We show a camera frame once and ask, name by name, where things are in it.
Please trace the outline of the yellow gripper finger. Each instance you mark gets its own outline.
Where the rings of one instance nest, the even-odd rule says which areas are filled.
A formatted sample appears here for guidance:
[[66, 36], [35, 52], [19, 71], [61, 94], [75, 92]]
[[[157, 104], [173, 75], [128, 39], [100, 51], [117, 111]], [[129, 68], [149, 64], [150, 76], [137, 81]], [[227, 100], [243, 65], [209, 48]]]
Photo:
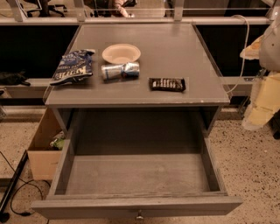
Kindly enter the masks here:
[[249, 46], [244, 48], [240, 53], [240, 57], [245, 60], [258, 60], [259, 49], [262, 39], [263, 37], [260, 36], [256, 40], [254, 40]]
[[241, 125], [245, 130], [258, 130], [280, 110], [280, 73], [270, 72], [253, 82], [250, 104]]

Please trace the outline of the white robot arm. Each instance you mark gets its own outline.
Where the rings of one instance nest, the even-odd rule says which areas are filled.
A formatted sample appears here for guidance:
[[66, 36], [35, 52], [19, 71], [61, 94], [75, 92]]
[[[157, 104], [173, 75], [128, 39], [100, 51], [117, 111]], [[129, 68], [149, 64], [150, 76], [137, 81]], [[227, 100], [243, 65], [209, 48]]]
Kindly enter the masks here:
[[250, 104], [241, 123], [245, 130], [258, 130], [280, 110], [280, 15], [262, 36], [241, 51], [240, 57], [259, 60], [261, 68], [269, 71], [266, 77], [253, 81]]

